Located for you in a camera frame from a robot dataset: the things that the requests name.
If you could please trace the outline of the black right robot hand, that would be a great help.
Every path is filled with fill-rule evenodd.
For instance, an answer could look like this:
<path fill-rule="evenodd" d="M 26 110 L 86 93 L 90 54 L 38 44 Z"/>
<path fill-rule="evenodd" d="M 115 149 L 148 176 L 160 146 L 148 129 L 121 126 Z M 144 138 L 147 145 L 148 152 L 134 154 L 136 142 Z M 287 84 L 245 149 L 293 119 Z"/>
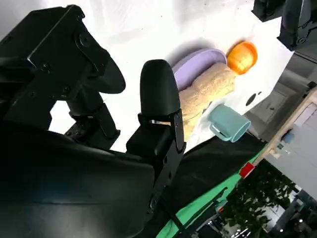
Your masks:
<path fill-rule="evenodd" d="M 0 43 L 0 235 L 132 238 L 171 184 L 186 144 L 170 65 L 141 71 L 125 153 L 101 93 L 124 77 L 77 5 L 30 12 Z"/>

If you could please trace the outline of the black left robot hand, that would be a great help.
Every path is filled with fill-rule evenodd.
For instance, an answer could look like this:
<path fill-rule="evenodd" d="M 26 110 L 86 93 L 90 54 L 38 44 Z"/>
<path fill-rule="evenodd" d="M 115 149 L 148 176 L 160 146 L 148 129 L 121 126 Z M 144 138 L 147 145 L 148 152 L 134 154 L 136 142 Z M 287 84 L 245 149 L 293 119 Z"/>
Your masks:
<path fill-rule="evenodd" d="M 317 43 L 315 0 L 256 0 L 252 13 L 261 22 L 281 17 L 277 38 L 291 51 Z"/>

